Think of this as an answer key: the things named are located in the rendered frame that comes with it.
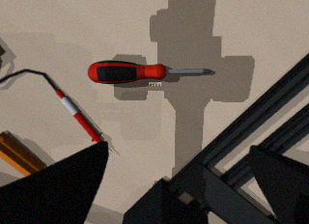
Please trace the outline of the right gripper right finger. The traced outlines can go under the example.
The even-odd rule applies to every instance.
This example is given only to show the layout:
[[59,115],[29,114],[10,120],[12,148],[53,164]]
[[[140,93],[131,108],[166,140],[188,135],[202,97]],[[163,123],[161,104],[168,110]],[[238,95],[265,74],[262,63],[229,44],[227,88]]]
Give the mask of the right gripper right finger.
[[248,163],[280,224],[309,224],[309,165],[258,145]]

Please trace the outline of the red and black screwdriver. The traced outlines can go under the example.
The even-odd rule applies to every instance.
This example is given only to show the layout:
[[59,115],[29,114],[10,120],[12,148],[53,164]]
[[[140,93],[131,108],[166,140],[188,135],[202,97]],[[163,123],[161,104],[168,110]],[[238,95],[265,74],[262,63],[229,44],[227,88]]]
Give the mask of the red and black screwdriver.
[[89,66],[89,78],[101,84],[122,84],[140,79],[154,78],[161,80],[166,74],[208,73],[208,69],[167,70],[162,64],[154,66],[138,65],[124,61],[102,61]]

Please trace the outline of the red test probe with black lead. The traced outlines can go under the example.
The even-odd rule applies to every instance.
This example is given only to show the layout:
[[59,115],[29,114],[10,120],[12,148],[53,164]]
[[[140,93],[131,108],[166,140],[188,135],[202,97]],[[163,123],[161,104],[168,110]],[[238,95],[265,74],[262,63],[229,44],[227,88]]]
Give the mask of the red test probe with black lead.
[[50,79],[45,75],[45,73],[43,72],[39,72],[39,71],[34,71],[34,70],[20,70],[17,72],[14,72],[12,74],[9,74],[3,78],[0,79],[0,82],[18,75],[20,73],[23,72],[31,72],[31,73],[35,73],[35,74],[39,74],[42,75],[47,82],[52,86],[52,88],[55,90],[56,94],[61,98],[60,101],[64,103],[64,105],[69,109],[69,111],[71,112],[71,114],[74,116],[74,118],[84,127],[84,129],[89,133],[89,135],[93,138],[92,142],[96,141],[99,142],[100,140],[100,134],[97,134],[94,129],[89,125],[89,123],[84,119],[84,117],[80,114],[80,112],[76,109],[76,107],[71,103],[71,101],[67,98],[67,96],[64,96],[61,91],[54,86],[54,84],[50,81]]

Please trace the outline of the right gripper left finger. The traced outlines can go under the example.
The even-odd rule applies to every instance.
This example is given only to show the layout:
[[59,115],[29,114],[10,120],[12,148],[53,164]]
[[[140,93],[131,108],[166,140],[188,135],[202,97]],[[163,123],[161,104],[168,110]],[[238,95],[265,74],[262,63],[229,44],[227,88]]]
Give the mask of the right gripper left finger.
[[107,141],[99,141],[1,186],[0,224],[84,224],[108,157]]

